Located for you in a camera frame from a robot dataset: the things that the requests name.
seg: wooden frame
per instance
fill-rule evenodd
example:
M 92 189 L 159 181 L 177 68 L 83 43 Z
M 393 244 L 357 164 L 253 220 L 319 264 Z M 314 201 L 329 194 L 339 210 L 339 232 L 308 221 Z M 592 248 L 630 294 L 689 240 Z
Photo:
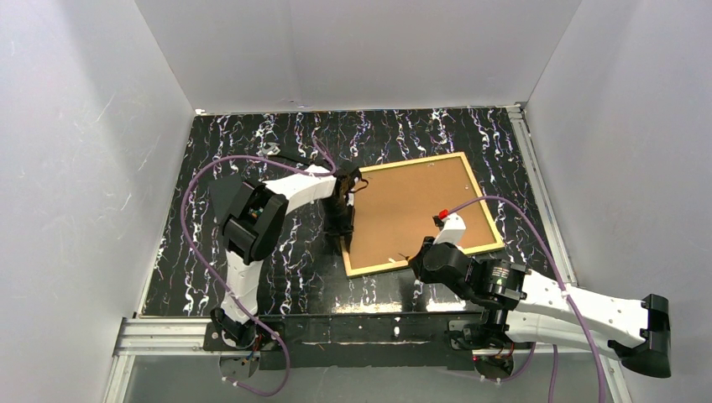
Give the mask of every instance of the wooden frame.
M 477 197 L 481 197 L 482 191 L 479 189 L 479 184 L 478 184 L 477 180 L 475 180 L 472 168 L 470 167 L 470 165 L 467 161 L 467 157 L 465 156 L 465 154 L 463 152 L 445 154 L 445 155 L 437 155 L 434 157 L 419 158 L 419 159 L 415 159 L 415 160 L 405 160 L 405 161 L 401 161 L 401 162 L 391 162 L 389 164 L 372 165 L 372 166 L 367 166 L 367 167 L 362 168 L 361 172 L 368 173 L 368 172 L 373 172 L 375 170 L 387 170 L 390 168 L 414 165 L 414 164 L 427 164 L 427 163 L 430 163 L 433 161 L 454 159 L 454 158 L 461 159 L 461 161 L 463 163 L 463 167 L 464 167 L 465 171 L 467 172 L 467 175 L 470 179 L 470 182 L 472 184 L 475 194 L 477 195 Z M 490 210 L 487 207 L 487 203 L 483 200 L 483 201 L 480 201 L 479 204 L 482 207 L 482 210 L 486 217 L 487 223 L 489 224 L 489 230 L 492 232 L 495 242 L 472 247 L 472 248 L 463 249 L 463 252 L 468 255 L 489 252 L 491 250 L 502 249 L 505 247 L 505 243 L 502 240 L 500 232 L 497 230 L 497 227 L 495 226 L 495 220 L 492 218 L 492 214 L 490 213 Z M 346 250 L 346 243 L 344 242 L 343 238 L 341 239 L 341 250 L 342 250 L 342 256 L 343 256 L 343 263 L 346 268 L 346 276 L 348 276 L 348 277 L 355 277 L 355 276 L 360 276 L 360 275 L 372 275 L 372 274 L 381 273 L 381 272 L 385 272 L 385 271 L 389 271 L 389 270 L 403 269 L 403 268 L 407 267 L 407 265 L 408 265 L 407 260 L 403 259 L 403 260 L 391 261 L 391 262 L 385 263 L 385 264 L 377 264 L 377 265 L 373 265 L 373 266 L 354 269 L 351 266 L 351 259 L 348 255 L 348 251 Z

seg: cable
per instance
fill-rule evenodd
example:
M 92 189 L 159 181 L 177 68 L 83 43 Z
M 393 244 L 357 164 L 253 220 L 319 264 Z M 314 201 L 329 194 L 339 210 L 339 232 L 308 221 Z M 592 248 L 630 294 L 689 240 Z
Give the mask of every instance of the cable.
M 511 380 L 519 378 L 522 374 L 524 374 L 524 371 L 526 371 L 527 368 L 529 368 L 529 364 L 531 364 L 531 359 L 534 358 L 534 350 L 537 348 L 537 344 L 533 343 L 531 345 L 531 350 L 529 350 L 529 354 L 526 355 L 526 360 L 524 361 L 524 364 L 519 367 L 516 372 L 507 378 L 500 379 L 500 382 L 509 382 Z
M 537 239 L 539 246 L 542 248 L 542 251 L 544 252 L 544 256 L 547 258 L 549 264 L 552 266 L 554 275 L 556 276 L 558 288 L 561 291 L 565 291 L 566 284 L 564 284 L 564 282 L 563 282 L 561 273 L 559 273 L 557 264 L 554 261 L 554 258 L 552 257 L 552 253 L 549 251 L 549 248 L 547 248 L 547 245 L 544 243 L 544 239 L 542 238 L 541 235 L 539 235 L 539 232 L 537 231 L 537 229 L 534 228 L 534 224 L 531 222 L 531 220 L 513 202 L 505 199 L 504 197 L 500 197 L 500 196 L 480 196 L 480 197 L 475 197 L 474 199 L 472 199 L 470 201 L 466 201 L 465 203 L 455 207 L 454 209 L 447 212 L 447 215 L 450 215 L 454 212 L 458 212 L 458 211 L 462 210 L 463 208 L 465 208 L 471 204 L 474 204 L 476 202 L 480 202 L 482 200 L 494 200 L 494 201 L 498 201 L 498 202 L 503 202 L 506 205 L 508 205 L 509 207 L 512 207 L 516 211 L 516 213 L 521 216 L 521 218 L 524 220 L 524 222 L 526 222 L 526 225 L 529 227 L 531 232 L 534 233 L 534 237 Z M 569 294 L 566 295 L 566 302 L 568 302 L 568 304 L 571 306 L 571 309 L 573 310 L 573 314 L 576 316 L 578 323 L 581 325 L 581 328 L 584 330 L 584 336 L 586 337 L 586 340 L 589 342 L 589 346 L 591 347 L 591 352 L 594 354 L 594 361 L 596 364 L 596 374 L 598 375 L 598 379 L 599 379 L 599 403 L 605 403 L 605 396 L 606 396 L 605 372 L 603 370 L 603 364 L 600 362 L 599 348 L 596 346 L 594 338 L 591 335 L 591 329 L 589 328 L 589 325 L 586 323 L 584 316 L 581 315 L 581 311 L 579 311 L 579 307 L 576 306 L 576 303 L 573 301 L 573 298 L 571 298 L 571 295 L 569 295 Z
M 200 170 L 198 171 L 198 173 L 195 174 L 195 176 L 193 176 L 193 178 L 191 179 L 191 182 L 188 184 L 188 188 L 186 189 L 186 192 L 183 194 L 183 200 L 182 200 L 182 202 L 181 202 L 181 229 L 183 230 L 183 238 L 186 239 L 186 242 L 188 243 L 188 246 L 191 248 L 191 250 L 193 251 L 193 253 L 196 255 L 196 258 L 203 264 L 203 266 L 205 266 L 205 268 L 206 268 L 207 271 L 210 273 L 210 275 L 215 278 L 216 282 L 217 282 L 223 289 L 225 289 L 225 295 L 226 295 L 226 296 L 230 296 L 230 298 L 232 298 L 233 301 L 235 302 L 235 305 L 237 305 L 238 308 L 240 308 L 240 310 L 241 310 L 242 312 L 244 312 L 244 314 L 245 314 L 248 318 L 250 318 L 250 320 L 252 320 L 252 321 L 254 322 L 255 325 L 257 325 L 257 326 L 259 326 L 259 327 L 262 327 L 262 328 L 263 328 L 267 333 L 269 333 L 270 336 L 282 347 L 282 352 L 285 354 L 285 365 L 286 365 L 286 367 L 285 367 L 285 377 L 284 377 L 284 379 L 282 379 L 282 381 L 280 382 L 280 384 L 277 385 L 277 387 L 276 387 L 274 390 L 270 390 L 270 391 L 259 390 L 259 389 L 256 389 L 256 388 L 250 386 L 250 385 L 246 385 L 246 384 L 244 384 L 244 383 L 242 383 L 242 382 L 240 382 L 240 381 L 238 381 L 238 380 L 231 379 L 231 378 L 228 378 L 228 377 L 223 377 L 224 379 L 230 380 L 230 381 L 233 383 L 233 385 L 235 385 L 235 386 L 239 386 L 239 387 L 245 388 L 246 390 L 249 390 L 250 392 L 252 392 L 252 393 L 254 393 L 254 394 L 256 394 L 256 395 L 265 396 L 265 397 L 267 397 L 267 396 L 272 396 L 272 395 L 276 395 L 277 393 L 279 393 L 280 390 L 282 390 L 282 388 L 285 387 L 285 385 L 286 385 L 286 383 L 287 383 L 287 380 L 289 379 L 289 374 L 290 374 L 290 363 L 291 363 L 291 362 L 290 362 L 289 350 L 287 349 L 287 346 L 286 346 L 284 340 L 282 340 L 282 338 L 280 337 L 279 334 L 277 334 L 277 333 L 276 333 L 274 330 L 272 330 L 269 326 L 267 326 L 266 324 L 264 324 L 264 322 L 260 321 L 255 315 L 253 315 L 252 313 L 250 313 L 250 312 L 248 311 L 248 309 L 244 307 L 244 305 L 242 304 L 242 302 L 240 302 L 240 300 L 235 296 L 233 290 L 230 288 L 230 286 L 228 285 L 228 283 L 226 283 L 225 280 L 223 280 L 223 278 L 220 277 L 220 274 L 217 272 L 217 270 L 215 270 L 215 269 L 210 265 L 210 263 L 208 263 L 208 261 L 205 259 L 205 257 L 201 254 L 200 250 L 198 250 L 198 248 L 197 248 L 195 242 L 193 242 L 193 239 L 192 239 L 190 233 L 188 232 L 188 224 L 186 223 L 186 209 L 187 209 L 187 207 L 188 207 L 188 200 L 190 199 L 191 193 L 193 192 L 193 190 L 196 189 L 197 184 L 198 184 L 198 181 L 200 180 L 200 178 L 201 178 L 203 175 L 205 175 L 206 172 L 208 172 L 208 171 L 209 171 L 212 167 L 214 167 L 215 165 L 218 165 L 218 164 L 221 164 L 221 163 L 227 162 L 227 161 L 233 161 L 233 160 L 250 160 L 250 161 L 263 162 L 263 163 L 266 163 L 266 164 L 270 164 L 270 165 L 277 166 L 277 167 L 279 167 L 279 168 L 283 168 L 283 169 L 285 169 L 285 170 L 289 170 L 289 171 L 294 172 L 294 173 L 297 173 L 297 174 L 309 175 L 309 176 L 318 176 L 318 177 L 331 176 L 331 175 L 333 175 L 334 173 L 336 173 L 336 164 L 334 164 L 331 155 L 329 155 L 329 154 L 327 153 L 327 151 L 325 150 L 325 147 L 324 147 L 323 143 L 322 143 L 321 141 L 319 141 L 316 137 L 312 137 L 312 138 L 311 138 L 311 141 L 314 143 L 314 148 L 317 149 L 317 151 L 319 152 L 319 154 L 321 154 L 321 155 L 324 156 L 324 159 L 325 159 L 325 160 L 328 162 L 328 164 L 332 167 L 330 171 L 328 171 L 328 172 L 323 172 L 323 173 L 307 172 L 307 171 L 305 171 L 305 170 L 299 170 L 299 169 L 297 169 L 297 168 L 294 168 L 294 167 L 291 167 L 291 166 L 288 166 L 288 165 L 284 165 L 284 164 L 281 164 L 281 163 L 279 163 L 279 162 L 275 162 L 275 161 L 272 161 L 272 160 L 268 160 L 268 159 L 262 158 L 262 157 L 253 157 L 253 156 L 251 156 L 251 155 L 229 155 L 229 156 L 227 156 L 227 157 L 222 157 L 222 158 L 220 158 L 220 159 L 214 160 L 214 161 L 211 162 L 210 164 L 205 165 L 204 167 L 202 167 L 202 169 L 200 169 Z
M 549 382 L 549 403 L 554 403 L 554 385 L 556 385 L 556 373 L 558 372 L 558 348 L 554 347 L 554 368 L 552 369 L 552 380 Z
M 350 191 L 349 193 L 355 195 L 356 193 L 359 193 L 359 192 L 362 191 L 363 189 L 369 187 L 369 181 L 368 181 L 368 180 L 362 179 L 360 182 L 366 182 L 366 186 L 361 186 L 359 189 L 357 189 L 357 190 L 355 190 L 355 191 Z
M 459 373 L 457 373 L 457 372 L 448 371 L 448 370 L 446 370 L 446 369 L 438 369 L 437 372 L 440 372 L 440 373 L 442 373 L 442 374 L 448 374 L 448 375 L 459 376 L 460 378 L 467 378 L 467 379 L 474 379 L 474 380 L 487 379 L 487 380 L 492 381 L 492 382 L 509 382 L 509 381 L 511 381 L 511 380 L 514 380 L 514 379 L 519 378 L 522 374 L 524 374 L 524 372 L 526 371 L 526 369 L 529 368 L 529 364 L 531 364 L 531 359 L 534 357 L 534 350 L 535 350 L 536 348 L 537 348 L 537 344 L 536 344 L 536 343 L 532 343 L 532 344 L 531 344 L 531 350 L 529 350 L 529 354 L 526 355 L 526 360 L 525 360 L 524 363 L 521 365 L 521 367 L 519 367 L 518 369 L 516 369 L 516 371 L 515 371 L 514 374 L 512 374 L 512 375 L 510 375 L 509 377 L 504 378 L 504 379 L 487 379 L 487 378 L 484 378 L 483 375 L 480 375 L 480 376 L 472 376 L 472 375 L 467 375 L 467 374 L 459 374 Z

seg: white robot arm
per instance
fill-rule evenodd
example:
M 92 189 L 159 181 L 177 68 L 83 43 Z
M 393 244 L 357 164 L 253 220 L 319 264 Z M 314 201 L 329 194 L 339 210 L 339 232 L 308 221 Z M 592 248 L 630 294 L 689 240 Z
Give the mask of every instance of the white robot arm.
M 441 232 L 436 238 L 426 237 L 420 252 L 409 260 L 416 278 L 443 283 L 460 298 L 488 310 L 483 322 L 451 335 L 455 345 L 479 349 L 542 342 L 587 349 L 588 341 L 566 301 L 568 293 L 600 353 L 640 374 L 671 375 L 667 299 L 650 294 L 643 300 L 624 300 L 573 286 L 561 291 L 556 281 L 522 265 L 465 256 L 455 246 L 466 229 L 457 214 L 436 223 Z
M 310 165 L 306 171 L 330 172 L 317 164 Z M 353 188 L 359 181 L 358 166 L 345 161 L 333 175 L 296 174 L 264 182 L 247 179 L 239 186 L 228 212 L 220 218 L 219 228 L 228 257 L 226 282 L 252 315 L 258 308 L 262 262 L 275 250 L 286 214 L 320 201 L 325 212 L 324 232 L 348 239 L 353 232 Z M 221 307 L 211 311 L 211 318 L 237 347 L 251 343 L 252 330 L 246 326 L 249 318 L 233 298 L 223 298 Z

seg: black table surface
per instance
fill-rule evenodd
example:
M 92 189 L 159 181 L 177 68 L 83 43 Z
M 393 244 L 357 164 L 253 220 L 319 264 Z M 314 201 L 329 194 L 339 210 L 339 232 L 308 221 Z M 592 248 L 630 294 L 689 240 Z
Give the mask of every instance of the black table surface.
M 483 193 L 512 200 L 544 236 L 531 183 L 503 108 L 198 116 L 192 124 L 143 316 L 204 317 L 222 301 L 224 291 L 196 261 L 181 234 L 180 203 L 192 176 L 222 156 L 256 155 L 266 142 L 313 156 L 313 134 L 327 146 L 337 163 L 352 160 L 360 166 L 463 151 Z M 199 183 L 188 207 L 189 227 L 202 252 L 223 276 L 227 260 L 217 241 L 208 186 L 225 175 L 264 181 L 289 174 L 262 163 L 237 161 L 216 167 Z M 488 206 L 505 241 L 505 248 L 492 255 L 553 277 L 521 218 L 497 202 L 488 202 Z M 442 285 L 416 285 L 409 269 L 347 278 L 340 252 L 325 239 L 321 227 L 319 203 L 304 206 L 287 217 L 277 249 L 262 268 L 258 288 L 260 315 L 472 308 Z

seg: white wall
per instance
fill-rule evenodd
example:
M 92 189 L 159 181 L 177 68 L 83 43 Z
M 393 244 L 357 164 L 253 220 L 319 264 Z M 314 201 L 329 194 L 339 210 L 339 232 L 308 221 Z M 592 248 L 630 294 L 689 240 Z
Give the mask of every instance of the white wall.
M 0 16 L 2 400 L 95 403 L 193 113 L 133 1 Z
M 208 112 L 525 101 L 580 0 L 137 0 Z
M 581 284 L 670 299 L 673 377 L 626 373 L 637 402 L 709 401 L 710 15 L 584 0 L 526 108 Z

